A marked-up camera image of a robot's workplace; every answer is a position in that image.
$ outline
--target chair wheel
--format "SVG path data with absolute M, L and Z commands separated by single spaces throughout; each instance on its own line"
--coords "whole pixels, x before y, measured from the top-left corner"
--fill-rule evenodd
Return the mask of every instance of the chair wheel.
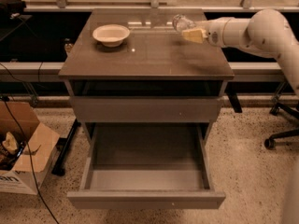
M 263 145 L 267 149 L 274 149 L 274 147 L 275 147 L 275 140 L 271 139 L 271 138 L 268 138 L 268 139 L 264 140 Z
M 273 106 L 273 107 L 271 108 L 271 110 L 270 110 L 270 114 L 275 116 L 275 115 L 278 114 L 278 111 L 279 111 L 279 107 L 277 107 L 277 106 L 275 105 L 275 106 Z

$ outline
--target yellow sponge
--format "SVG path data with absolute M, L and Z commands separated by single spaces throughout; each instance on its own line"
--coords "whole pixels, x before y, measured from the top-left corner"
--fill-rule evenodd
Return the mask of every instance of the yellow sponge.
M 184 30 L 181 34 L 186 40 L 196 43 L 203 43 L 204 39 L 207 38 L 206 30 L 199 27 Z

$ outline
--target speckled floor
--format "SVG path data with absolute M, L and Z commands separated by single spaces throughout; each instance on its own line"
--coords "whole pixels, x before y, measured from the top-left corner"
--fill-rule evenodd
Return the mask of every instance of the speckled floor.
M 71 108 L 35 108 L 39 119 L 68 134 Z M 53 214 L 65 223 L 280 223 L 288 178 L 299 154 L 295 138 L 279 141 L 288 146 L 266 150 L 263 140 L 271 133 L 296 126 L 282 111 L 244 108 L 242 114 L 223 108 L 206 144 L 215 190 L 226 193 L 219 210 L 77 210 L 66 198 L 79 187 L 89 144 L 79 128 L 65 164 L 65 176 L 48 173 L 41 193 Z M 38 196 L 0 193 L 0 223 L 55 223 Z

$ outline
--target box flap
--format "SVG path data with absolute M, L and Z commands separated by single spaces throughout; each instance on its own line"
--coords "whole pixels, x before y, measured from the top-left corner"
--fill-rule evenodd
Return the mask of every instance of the box flap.
M 56 146 L 58 139 L 59 134 L 47 127 L 45 124 L 39 123 L 36 131 L 28 142 L 28 145 L 32 151 L 38 149 L 37 153 L 32 156 L 36 173 L 42 172 L 45 169 L 48 159 L 51 156 L 51 152 Z M 12 170 L 31 172 L 32 167 L 30 155 L 25 153 L 20 155 Z
M 28 141 L 39 124 L 36 113 L 28 103 L 24 102 L 7 102 L 7 106 L 21 125 Z M 21 135 L 21 130 L 9 113 L 7 106 L 4 102 L 0 102 L 0 133 L 5 135 L 7 132 L 12 132 Z

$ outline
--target brown tabletop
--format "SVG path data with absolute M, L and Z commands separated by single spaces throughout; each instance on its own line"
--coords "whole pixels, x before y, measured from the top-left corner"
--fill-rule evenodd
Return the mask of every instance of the brown tabletop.
M 201 9 L 109 8 L 95 9 L 60 72 L 63 79 L 228 80 L 233 72 L 220 48 L 183 39 L 172 19 L 184 14 L 205 20 Z M 116 48 L 93 39 L 93 30 L 119 24 L 131 33 Z

